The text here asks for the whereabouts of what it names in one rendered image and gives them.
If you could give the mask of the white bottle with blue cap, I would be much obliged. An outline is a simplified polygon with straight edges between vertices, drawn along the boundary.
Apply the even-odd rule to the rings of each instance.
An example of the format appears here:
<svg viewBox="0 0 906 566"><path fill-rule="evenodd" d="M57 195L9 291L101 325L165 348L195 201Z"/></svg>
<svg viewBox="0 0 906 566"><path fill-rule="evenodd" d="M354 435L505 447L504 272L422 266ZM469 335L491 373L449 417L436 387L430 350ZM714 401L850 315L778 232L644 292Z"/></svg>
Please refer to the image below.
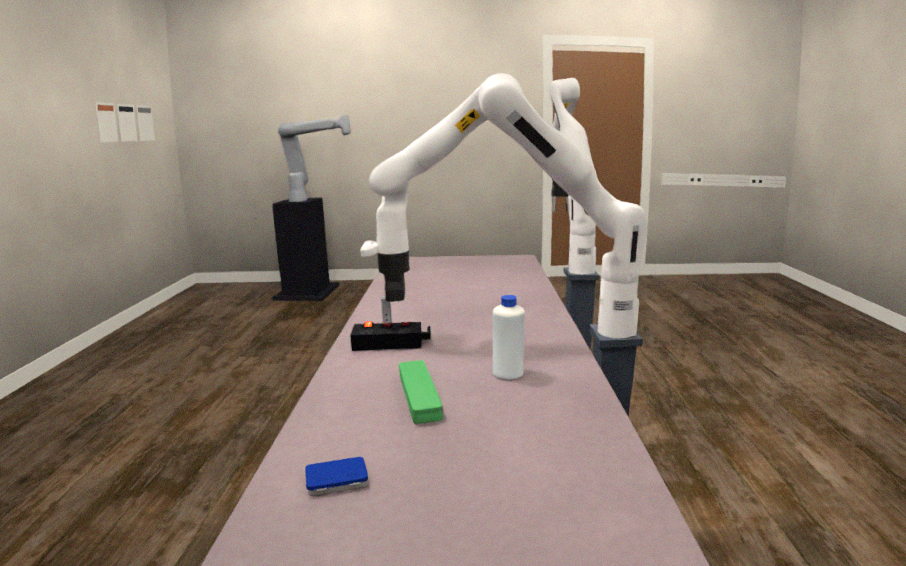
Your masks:
<svg viewBox="0 0 906 566"><path fill-rule="evenodd" d="M504 295L493 309L493 375L513 380L523 375L524 309L517 297Z"/></svg>

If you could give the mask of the green rectangular block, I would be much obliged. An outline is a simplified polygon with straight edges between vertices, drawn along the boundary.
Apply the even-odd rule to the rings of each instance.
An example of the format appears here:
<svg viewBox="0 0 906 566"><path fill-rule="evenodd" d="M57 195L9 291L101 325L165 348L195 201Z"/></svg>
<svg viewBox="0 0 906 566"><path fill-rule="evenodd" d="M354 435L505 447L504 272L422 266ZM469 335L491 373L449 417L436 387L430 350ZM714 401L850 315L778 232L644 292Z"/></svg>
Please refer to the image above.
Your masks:
<svg viewBox="0 0 906 566"><path fill-rule="evenodd" d="M443 405L424 361L399 363L399 377L413 423L443 419Z"/></svg>

